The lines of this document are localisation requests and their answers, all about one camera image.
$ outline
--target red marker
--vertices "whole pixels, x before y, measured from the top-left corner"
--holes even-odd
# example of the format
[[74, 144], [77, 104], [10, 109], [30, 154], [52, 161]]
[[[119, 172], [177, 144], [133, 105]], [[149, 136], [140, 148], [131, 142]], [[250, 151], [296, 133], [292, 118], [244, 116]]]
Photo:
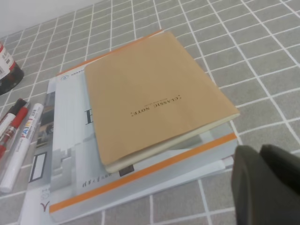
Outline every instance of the red marker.
[[29, 107], [30, 107], [30, 103], [28, 102], [20, 109], [17, 116], [14, 118], [14, 120], [5, 130], [4, 134], [0, 137], [0, 159], [2, 158], [2, 156], [6, 151], [6, 144], [11, 138], [13, 138], [16, 130], [22, 123], [23, 119], [26, 117]]

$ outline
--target gray tile pattern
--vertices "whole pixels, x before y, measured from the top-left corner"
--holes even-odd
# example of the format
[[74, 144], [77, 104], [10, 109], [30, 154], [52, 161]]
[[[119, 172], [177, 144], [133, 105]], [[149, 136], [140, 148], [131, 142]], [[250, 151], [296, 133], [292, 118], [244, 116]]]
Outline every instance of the gray tile pattern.
[[[242, 144], [299, 150], [299, 15], [298, 0], [104, 0], [0, 38], [25, 72], [13, 91], [0, 96], [0, 114], [20, 96], [43, 103], [48, 80], [57, 73], [164, 29], [239, 108], [232, 125]], [[0, 196], [0, 225], [17, 221], [33, 146], [18, 178], [20, 189]], [[202, 185], [211, 223], [234, 224], [230, 172], [203, 178]], [[209, 224], [197, 182], [104, 214], [105, 224]], [[67, 224], [101, 219], [100, 212]]]

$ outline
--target paint marker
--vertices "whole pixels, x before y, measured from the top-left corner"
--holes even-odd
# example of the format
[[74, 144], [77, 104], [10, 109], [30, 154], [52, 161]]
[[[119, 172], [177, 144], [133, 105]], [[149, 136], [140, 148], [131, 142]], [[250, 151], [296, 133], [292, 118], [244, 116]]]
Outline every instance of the paint marker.
[[3, 119], [2, 123], [0, 124], [0, 136], [5, 132], [6, 128], [9, 126], [11, 121], [15, 118], [15, 116], [18, 114], [20, 109], [26, 104], [26, 101], [19, 98], [11, 111], [6, 115], [6, 117]]
[[37, 129], [43, 109], [44, 106], [40, 103], [36, 103], [33, 106], [32, 112], [28, 118], [27, 123], [25, 124], [25, 127], [21, 133], [21, 137], [18, 140], [15, 151], [1, 181], [0, 191], [3, 193], [9, 193], [13, 190], [15, 180], [20, 171], [33, 135]]
[[14, 137], [17, 129], [19, 128], [23, 119], [27, 115], [29, 107], [30, 107], [30, 103], [28, 102], [20, 109], [17, 116], [13, 119], [13, 121], [7, 127], [4, 134], [0, 137], [0, 159], [4, 155], [4, 152], [6, 151], [6, 146], [7, 146], [8, 142]]

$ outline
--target kraft paper notebook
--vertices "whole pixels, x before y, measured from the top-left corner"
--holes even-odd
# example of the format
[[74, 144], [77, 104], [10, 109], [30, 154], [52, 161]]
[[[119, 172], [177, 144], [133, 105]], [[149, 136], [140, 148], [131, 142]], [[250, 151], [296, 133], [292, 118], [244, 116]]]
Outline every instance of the kraft paper notebook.
[[170, 32], [87, 65], [85, 76], [100, 158], [111, 173], [239, 115]]

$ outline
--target white marker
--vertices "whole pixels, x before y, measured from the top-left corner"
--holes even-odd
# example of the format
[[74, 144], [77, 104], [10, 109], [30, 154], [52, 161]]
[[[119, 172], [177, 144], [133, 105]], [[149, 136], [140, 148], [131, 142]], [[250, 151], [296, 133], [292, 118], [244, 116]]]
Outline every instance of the white marker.
[[21, 133], [21, 137], [15, 147], [15, 151], [11, 157], [9, 165], [5, 171], [4, 177], [0, 184], [0, 191], [9, 193], [13, 190], [15, 180], [22, 166], [23, 160], [26, 156], [27, 150], [30, 146], [33, 135], [37, 129], [39, 119], [43, 112], [44, 106], [36, 103], [33, 106], [30, 117]]
[[26, 104], [26, 102], [23, 99], [19, 98], [16, 101], [15, 105], [10, 108], [10, 110], [7, 113], [7, 115], [5, 116], [5, 118], [3, 119], [3, 121], [0, 123], [0, 136], [4, 133], [4, 131], [9, 126], [9, 124], [11, 123], [11, 121], [14, 120], [15, 116], [18, 114], [18, 112], [20, 111], [20, 109], [25, 104]]

